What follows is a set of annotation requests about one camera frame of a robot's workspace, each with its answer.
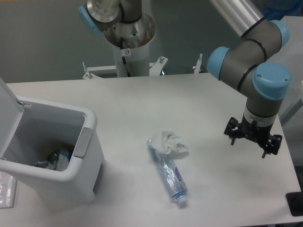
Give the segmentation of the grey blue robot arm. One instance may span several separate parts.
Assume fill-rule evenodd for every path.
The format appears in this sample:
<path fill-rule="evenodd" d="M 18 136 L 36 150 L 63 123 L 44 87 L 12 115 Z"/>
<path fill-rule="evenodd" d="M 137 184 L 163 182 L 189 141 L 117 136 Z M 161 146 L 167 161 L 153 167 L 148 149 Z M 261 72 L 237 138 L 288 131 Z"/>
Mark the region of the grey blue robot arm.
<path fill-rule="evenodd" d="M 264 155 L 276 155 L 282 136 L 270 133 L 291 79 L 289 70 L 269 58 L 289 40 L 287 26 L 267 20 L 250 0 L 214 0 L 241 38 L 236 48 L 218 47 L 207 61 L 207 71 L 247 98 L 242 121 L 231 118 L 224 134 L 232 141 L 257 143 Z M 139 0 L 89 0 L 78 9 L 88 30 L 103 34 L 113 46 L 119 77 L 149 76 L 149 43 L 155 36 L 153 19 Z"/>

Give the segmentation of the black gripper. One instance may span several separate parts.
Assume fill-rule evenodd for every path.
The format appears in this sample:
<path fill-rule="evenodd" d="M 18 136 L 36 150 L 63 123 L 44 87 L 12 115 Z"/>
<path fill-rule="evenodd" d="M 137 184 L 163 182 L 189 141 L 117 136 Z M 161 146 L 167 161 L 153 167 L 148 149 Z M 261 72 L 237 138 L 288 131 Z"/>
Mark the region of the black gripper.
<path fill-rule="evenodd" d="M 259 145 L 263 149 L 261 158 L 265 158 L 266 155 L 271 154 L 277 155 L 283 136 L 278 134 L 270 135 L 273 123 L 264 127 L 257 126 L 257 124 L 258 122 L 247 121 L 244 116 L 241 122 L 231 117 L 224 130 L 224 135 L 227 135 L 231 139 L 231 145 L 234 145 L 236 139 L 242 138 L 253 142 L 261 142 Z"/>

